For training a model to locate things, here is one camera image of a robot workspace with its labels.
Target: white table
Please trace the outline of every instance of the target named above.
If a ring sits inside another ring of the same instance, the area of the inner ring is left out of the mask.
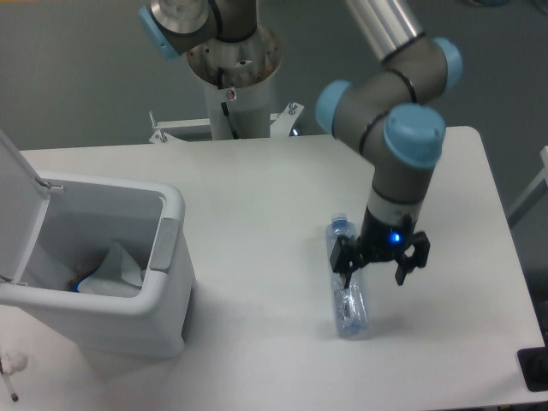
[[[368,341],[337,338],[325,225],[361,223],[372,166],[328,136],[26,152],[43,170],[170,182],[187,202],[199,282],[186,351],[158,360],[77,348],[0,307],[0,344],[29,357],[17,410],[464,408],[548,399],[516,351],[543,344],[480,137],[451,128],[418,229],[427,268],[398,288],[369,270]]]

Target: plastic water bottle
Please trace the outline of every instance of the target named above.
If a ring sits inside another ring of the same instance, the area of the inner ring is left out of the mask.
[[[346,214],[334,215],[331,218],[331,224],[325,229],[328,261],[337,237],[340,235],[345,235],[348,238],[356,237],[356,226],[348,221]],[[329,267],[337,332],[339,336],[345,338],[362,335],[369,325],[361,283],[362,270],[354,272],[350,286],[344,289],[341,276],[333,272],[331,263]]]

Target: metal bracket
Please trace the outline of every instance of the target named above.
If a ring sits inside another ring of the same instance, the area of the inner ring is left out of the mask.
[[[304,105],[291,102],[281,113],[271,114],[271,138],[287,138],[299,135],[295,123],[304,111]],[[185,141],[196,141],[196,135],[211,134],[211,125],[208,118],[196,120],[180,120],[175,122],[156,122],[152,111],[149,112],[152,124],[151,143],[166,143],[172,140],[180,140],[172,134],[180,135]]]
[[[548,146],[540,152],[544,168],[531,180],[525,190],[510,206],[507,216],[508,226],[513,228],[548,192]]]
[[[42,180],[40,177],[35,177],[34,181],[36,181],[41,187],[47,188],[48,190],[63,190],[64,186],[58,186],[56,184],[51,184],[50,182],[47,182],[46,180]]]

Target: blue plastic item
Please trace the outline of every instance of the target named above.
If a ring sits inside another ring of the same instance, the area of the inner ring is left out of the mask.
[[[458,83],[462,77],[463,63],[461,52],[453,43],[443,37],[436,37],[432,41],[439,45],[445,54],[445,61],[447,62],[447,81],[445,82],[444,90],[447,91]]]
[[[167,38],[162,34],[145,6],[139,10],[139,17],[143,23],[146,34],[148,34],[148,37],[152,40],[160,54],[168,60],[179,57],[179,53],[177,53]]]
[[[442,154],[445,121],[437,111],[400,104],[384,122],[384,141],[396,157],[417,169],[431,169]]]
[[[335,111],[344,92],[351,86],[348,81],[335,80],[319,95],[316,103],[316,121],[326,133],[333,135]]]
[[[340,235],[349,238],[356,237],[356,227],[348,221],[346,214],[333,216],[331,224],[325,229],[328,262],[333,246]],[[341,277],[331,270],[331,264],[329,267],[337,333],[344,338],[360,336],[369,326],[365,298],[362,292],[363,285],[361,284],[363,269],[354,273],[350,286],[344,289]]]

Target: black object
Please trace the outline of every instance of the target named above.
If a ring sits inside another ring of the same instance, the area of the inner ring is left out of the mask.
[[[376,219],[366,210],[357,240],[344,235],[337,238],[330,256],[331,269],[350,285],[352,274],[369,263],[395,261],[398,264],[396,282],[403,285],[407,274],[415,268],[424,268],[430,252],[430,241],[423,231],[413,233],[414,224],[409,215],[401,226],[391,226]],[[414,247],[413,254],[405,252]]]
[[[524,348],[517,352],[525,384],[532,392],[548,391],[548,348]]]

